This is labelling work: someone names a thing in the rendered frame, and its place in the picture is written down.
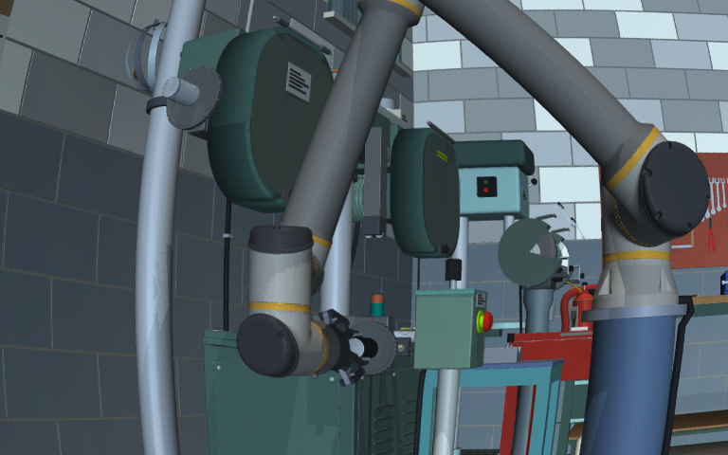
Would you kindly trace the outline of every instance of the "teal table frame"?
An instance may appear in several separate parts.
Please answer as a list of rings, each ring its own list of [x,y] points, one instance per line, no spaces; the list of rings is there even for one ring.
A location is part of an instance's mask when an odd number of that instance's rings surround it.
[[[460,387],[532,386],[536,388],[534,420],[529,442],[530,455],[550,455],[554,445],[558,390],[564,359],[526,360],[517,363],[483,365],[460,371]],[[422,400],[420,453],[432,455],[435,426],[437,370],[428,370]]]

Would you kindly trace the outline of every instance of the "blue cylinder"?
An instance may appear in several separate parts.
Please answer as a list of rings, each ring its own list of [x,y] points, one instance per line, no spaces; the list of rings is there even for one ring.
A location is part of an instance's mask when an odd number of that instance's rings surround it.
[[[594,322],[583,455],[660,455],[675,317]]]

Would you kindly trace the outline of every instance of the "cinder block wall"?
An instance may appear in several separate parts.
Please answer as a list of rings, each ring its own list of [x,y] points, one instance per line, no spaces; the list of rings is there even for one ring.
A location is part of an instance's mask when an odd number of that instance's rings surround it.
[[[0,61],[0,453],[141,454],[135,339],[139,185],[149,95],[130,84],[126,48],[172,0],[15,0]],[[248,0],[209,0],[201,36],[244,28]],[[321,0],[257,0],[334,50],[350,38]],[[411,55],[411,36],[403,50]],[[412,79],[385,94],[412,112]],[[174,220],[173,348],[182,454],[208,453],[202,334],[222,328],[225,197],[206,143],[186,136]],[[280,219],[234,207],[230,327],[246,315],[247,239]],[[353,314],[384,292],[411,325],[412,260],[391,238],[359,241]],[[312,312],[319,311],[315,296]]]
[[[728,152],[728,2],[719,0],[511,0],[554,36],[640,121],[697,152]],[[414,122],[456,140],[521,139],[536,156],[531,216],[555,213],[585,280],[601,270],[596,163],[502,69],[427,11],[414,29]],[[574,232],[568,217],[581,231]],[[496,320],[517,320],[518,288],[497,264],[502,222],[470,223],[469,283],[489,292]],[[443,266],[422,262],[423,288],[446,287]],[[719,269],[676,270],[681,294],[717,295]],[[557,292],[559,302],[566,289]],[[677,412],[726,409],[728,317],[688,325]],[[552,330],[560,326],[559,309]],[[505,338],[489,338],[503,346]],[[500,445],[503,390],[465,391],[460,445]],[[728,432],[673,438],[673,445],[728,440]]]

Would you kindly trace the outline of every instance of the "black hose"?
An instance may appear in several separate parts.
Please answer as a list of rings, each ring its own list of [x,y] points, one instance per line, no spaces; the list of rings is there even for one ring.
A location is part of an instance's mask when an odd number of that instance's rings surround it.
[[[414,450],[412,455],[420,455],[420,430],[422,429],[422,397],[425,393],[425,374],[427,370],[420,370],[420,383],[417,386],[417,411],[414,415]]]
[[[663,455],[670,453],[672,441],[672,425],[675,420],[675,403],[678,401],[678,385],[680,384],[680,367],[683,365],[683,346],[685,344],[685,327],[695,314],[692,296],[680,296],[680,303],[687,305],[687,313],[678,324],[678,339],[675,341],[675,360],[672,363],[672,380],[670,381],[670,401],[667,402],[667,422],[664,425]]]
[[[223,330],[230,330],[230,218],[232,202],[227,200],[225,207],[225,258],[223,259]]]
[[[519,286],[519,334],[523,333],[523,299],[522,299],[522,289]]]
[[[359,229],[361,223],[356,223],[354,226],[354,240],[352,241],[352,270],[354,270],[354,258],[356,257],[356,248],[359,246]]]

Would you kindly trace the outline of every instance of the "black joint cap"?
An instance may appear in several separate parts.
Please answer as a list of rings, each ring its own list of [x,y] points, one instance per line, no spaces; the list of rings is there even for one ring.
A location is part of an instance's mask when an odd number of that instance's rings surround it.
[[[459,259],[448,259],[445,261],[445,280],[459,282],[463,279],[463,262]]]
[[[314,245],[311,229],[298,226],[256,226],[250,230],[247,246],[269,254],[291,254]]]
[[[708,172],[680,142],[662,142],[650,151],[640,173],[640,190],[647,218],[670,238],[693,230],[710,202]]]
[[[285,377],[299,366],[299,345],[290,329],[269,315],[246,318],[238,329],[238,354],[247,367],[264,376]]]

